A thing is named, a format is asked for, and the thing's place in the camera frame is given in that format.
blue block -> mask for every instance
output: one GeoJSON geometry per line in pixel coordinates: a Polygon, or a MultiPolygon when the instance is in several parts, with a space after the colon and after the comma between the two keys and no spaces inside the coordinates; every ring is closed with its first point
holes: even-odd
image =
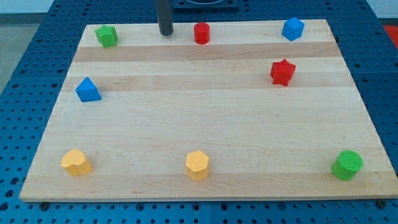
{"type": "Polygon", "coordinates": [[[285,22],[282,35],[286,37],[288,40],[293,41],[301,37],[303,30],[304,30],[304,23],[300,21],[300,19],[293,17],[285,22]]]}
{"type": "Polygon", "coordinates": [[[97,87],[94,83],[86,77],[81,84],[76,88],[76,93],[82,102],[100,100],[101,96],[98,93],[97,87]]]}

wooden board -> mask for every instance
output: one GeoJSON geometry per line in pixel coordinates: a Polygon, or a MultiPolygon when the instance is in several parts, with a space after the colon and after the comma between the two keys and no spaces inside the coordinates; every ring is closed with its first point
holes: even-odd
{"type": "Polygon", "coordinates": [[[211,42],[194,24],[115,25],[103,49],[87,26],[21,199],[27,202],[323,200],[391,198],[398,180],[325,20],[304,21],[301,39],[283,21],[215,22],[211,42]],[[297,65],[288,87],[272,62],[297,65]],[[86,76],[103,99],[80,103],[86,76]],[[94,170],[70,177],[62,156],[81,149],[94,170]],[[185,174],[188,152],[210,157],[209,178],[185,174]],[[364,159],[349,182],[331,174],[339,152],[364,159]]]}

red block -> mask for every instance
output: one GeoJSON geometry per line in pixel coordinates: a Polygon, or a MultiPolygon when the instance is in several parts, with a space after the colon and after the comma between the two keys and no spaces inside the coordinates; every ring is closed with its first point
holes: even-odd
{"type": "Polygon", "coordinates": [[[199,22],[193,27],[195,42],[207,44],[210,41],[210,26],[206,22],[199,22]]]}
{"type": "Polygon", "coordinates": [[[289,63],[286,59],[281,62],[274,62],[271,68],[271,77],[274,79],[272,84],[282,84],[287,86],[293,78],[296,66],[289,63]]]}

red star prism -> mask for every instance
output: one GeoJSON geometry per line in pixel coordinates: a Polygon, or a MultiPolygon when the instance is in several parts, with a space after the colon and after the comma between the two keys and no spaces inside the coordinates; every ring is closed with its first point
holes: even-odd
{"type": "Polygon", "coordinates": [[[274,62],[271,68],[271,77],[274,79],[272,84],[281,84],[287,86],[293,78],[296,66],[289,63],[286,59],[281,62],[274,62]]]}

plastic block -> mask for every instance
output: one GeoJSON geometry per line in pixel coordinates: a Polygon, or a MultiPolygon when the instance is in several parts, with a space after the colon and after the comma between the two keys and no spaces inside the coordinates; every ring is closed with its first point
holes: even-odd
{"type": "Polygon", "coordinates": [[[304,30],[304,23],[300,21],[300,19],[293,17],[285,22],[282,35],[286,37],[288,40],[293,41],[301,37],[303,30],[304,30]]]}
{"type": "Polygon", "coordinates": [[[86,77],[76,88],[76,93],[82,102],[95,101],[101,99],[97,87],[95,87],[94,83],[88,77],[86,77]]]}
{"type": "Polygon", "coordinates": [[[331,171],[340,180],[351,180],[362,169],[362,166],[363,160],[358,153],[345,150],[338,155],[331,165],[331,171]]]}
{"type": "Polygon", "coordinates": [[[72,177],[79,174],[86,175],[93,170],[84,153],[78,149],[72,149],[67,152],[61,160],[61,166],[72,177]]]}
{"type": "Polygon", "coordinates": [[[185,167],[187,174],[193,180],[203,180],[208,177],[209,157],[201,150],[188,153],[185,167]]]}
{"type": "Polygon", "coordinates": [[[271,68],[271,77],[274,79],[273,84],[282,84],[287,86],[293,78],[296,66],[289,63],[286,59],[281,62],[274,62],[271,68]]]}
{"type": "Polygon", "coordinates": [[[118,35],[113,26],[102,25],[101,28],[95,30],[95,34],[98,42],[101,43],[104,48],[116,46],[118,35]]]}
{"type": "Polygon", "coordinates": [[[193,28],[195,42],[207,44],[210,41],[210,26],[206,22],[199,22],[193,28]]]}

